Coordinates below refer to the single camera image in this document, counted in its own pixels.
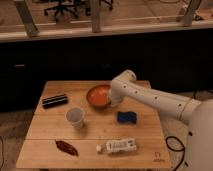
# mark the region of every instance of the floor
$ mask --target floor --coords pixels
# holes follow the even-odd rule
[[[115,0],[112,11],[102,3],[100,7],[101,25],[174,22],[182,5],[186,2],[187,0]],[[39,30],[91,27],[91,19],[84,15],[83,8],[78,8],[78,19],[65,13],[64,16],[59,16],[59,22],[56,23],[53,19],[53,12],[50,11],[48,16],[45,16],[43,11],[47,7],[56,5],[55,2],[41,3],[39,0],[26,0],[26,3]],[[24,27],[13,0],[1,0],[0,33],[20,30],[23,31]]]
[[[180,93],[181,95],[194,97],[194,92]],[[213,98],[213,94],[208,91],[199,91],[196,93],[196,99],[207,100]],[[2,171],[28,171],[27,169],[16,169],[15,164],[27,133],[28,127],[33,117],[33,109],[0,113],[0,135],[4,139],[4,157],[5,163]],[[165,137],[177,136],[184,143],[186,142],[187,126],[170,117],[161,116],[161,124]],[[169,151],[172,166],[176,166],[181,158],[181,153]]]

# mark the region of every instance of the blue sponge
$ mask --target blue sponge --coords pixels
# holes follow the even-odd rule
[[[118,112],[117,113],[117,121],[120,123],[131,122],[136,124],[137,122],[137,115],[135,112],[128,111],[128,112]]]

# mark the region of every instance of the chair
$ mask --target chair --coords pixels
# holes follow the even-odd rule
[[[57,1],[58,2],[58,5],[57,6],[54,6],[54,7],[50,7],[50,8],[46,8],[44,9],[44,15],[48,15],[48,11],[50,10],[56,10],[55,13],[54,13],[54,18],[55,18],[55,21],[57,22],[58,19],[57,19],[57,15],[59,12],[61,12],[61,14],[63,15],[64,14],[64,11],[68,11],[70,14],[72,14],[76,19],[78,18],[78,15],[75,13],[75,11],[69,9],[70,7],[75,7],[76,5],[64,5],[63,2],[65,0],[53,0],[53,1]]]
[[[113,9],[113,3],[114,3],[113,0],[110,0],[110,1],[108,1],[108,0],[99,0],[99,2],[100,2],[100,4],[101,4],[101,2],[104,2],[105,4],[109,5],[109,9],[110,10]]]

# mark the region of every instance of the wall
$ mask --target wall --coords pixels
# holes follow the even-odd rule
[[[0,109],[35,107],[46,80],[111,80],[125,69],[164,91],[213,88],[211,32],[2,43]]]

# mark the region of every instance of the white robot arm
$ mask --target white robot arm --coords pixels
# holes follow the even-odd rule
[[[134,83],[136,75],[126,70],[111,81],[111,105],[131,97],[189,125],[184,170],[213,171],[213,100],[198,101]]]

